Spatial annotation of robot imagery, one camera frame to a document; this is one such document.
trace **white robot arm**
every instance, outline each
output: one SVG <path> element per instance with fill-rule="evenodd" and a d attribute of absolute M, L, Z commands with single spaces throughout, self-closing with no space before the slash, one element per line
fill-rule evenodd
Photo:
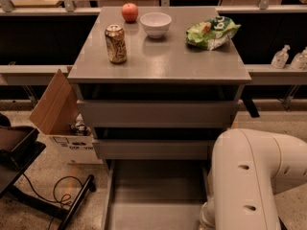
<path fill-rule="evenodd" d="M 307 181 L 307 144 L 293 136 L 230 129 L 215 143 L 214 197 L 201 224 L 216 230 L 280 230 L 274 194 Z"/>

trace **white bowl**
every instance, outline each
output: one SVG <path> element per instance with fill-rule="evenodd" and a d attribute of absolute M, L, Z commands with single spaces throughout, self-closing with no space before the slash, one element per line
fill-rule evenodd
<path fill-rule="evenodd" d="M 170 28 L 172 18 L 163 12 L 149 12 L 140 18 L 144 31 L 151 38 L 161 38 Z"/>

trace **white box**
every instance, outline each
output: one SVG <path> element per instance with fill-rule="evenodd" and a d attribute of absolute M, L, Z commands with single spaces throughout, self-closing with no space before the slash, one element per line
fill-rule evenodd
<path fill-rule="evenodd" d="M 68 164 L 103 164 L 92 145 L 92 136 L 48 135 Z"/>

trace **can top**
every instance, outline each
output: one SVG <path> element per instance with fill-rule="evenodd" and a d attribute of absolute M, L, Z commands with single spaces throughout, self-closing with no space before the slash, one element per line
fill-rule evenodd
<path fill-rule="evenodd" d="M 106 27 L 106 30 L 109 32 L 117 32 L 120 31 L 121 29 L 122 27 L 119 25 L 109 25 L 108 27 Z"/>

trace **cardboard box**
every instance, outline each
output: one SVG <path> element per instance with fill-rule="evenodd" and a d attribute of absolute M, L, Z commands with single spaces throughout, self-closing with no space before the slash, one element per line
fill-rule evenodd
<path fill-rule="evenodd" d="M 49 136 L 61 158 L 68 164 L 103 164 L 92 145 L 91 136 Z"/>
<path fill-rule="evenodd" d="M 74 88 L 59 69 L 29 119 L 46 135 L 69 135 L 78 115 Z"/>

